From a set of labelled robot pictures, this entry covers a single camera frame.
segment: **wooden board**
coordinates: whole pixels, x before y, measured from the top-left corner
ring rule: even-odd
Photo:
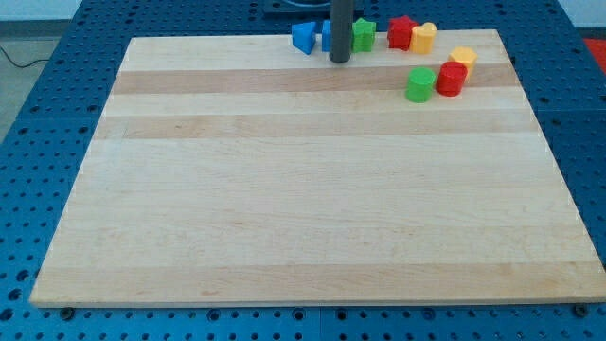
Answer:
[[[493,30],[345,65],[288,36],[131,41],[41,307],[584,302],[606,275]],[[456,98],[412,67],[479,54]]]

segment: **plastic block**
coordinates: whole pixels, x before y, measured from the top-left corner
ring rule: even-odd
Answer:
[[[330,20],[322,23],[322,52],[330,52]]]
[[[418,25],[419,23],[410,19],[408,15],[389,19],[389,29],[387,30],[389,48],[399,48],[408,51],[413,35],[413,27],[417,27]]]
[[[415,103],[428,101],[434,92],[436,73],[428,67],[416,67],[408,75],[406,98]]]
[[[315,22],[293,25],[293,46],[309,55],[315,45]]]
[[[377,23],[370,22],[364,18],[353,23],[352,52],[370,52],[375,44],[375,32]]]
[[[468,80],[472,75],[473,69],[475,68],[477,53],[475,53],[475,51],[473,51],[473,49],[470,47],[459,46],[448,55],[448,60],[451,62],[463,63],[467,67],[466,80]]]
[[[443,96],[456,96],[461,93],[466,78],[467,67],[463,63],[446,62],[439,69],[436,90]]]
[[[425,23],[413,27],[413,36],[410,41],[410,50],[418,54],[430,54],[434,48],[437,28],[434,23]]]

